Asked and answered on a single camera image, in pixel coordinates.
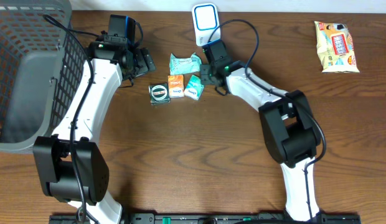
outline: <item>gray plastic basket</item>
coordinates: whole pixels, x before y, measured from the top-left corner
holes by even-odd
[[[0,151],[31,152],[65,116],[83,52],[42,15],[70,27],[71,13],[68,0],[0,0]]]

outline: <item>white background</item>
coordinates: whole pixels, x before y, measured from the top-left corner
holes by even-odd
[[[212,2],[219,12],[386,13],[386,0],[70,0],[74,10],[191,11]]]

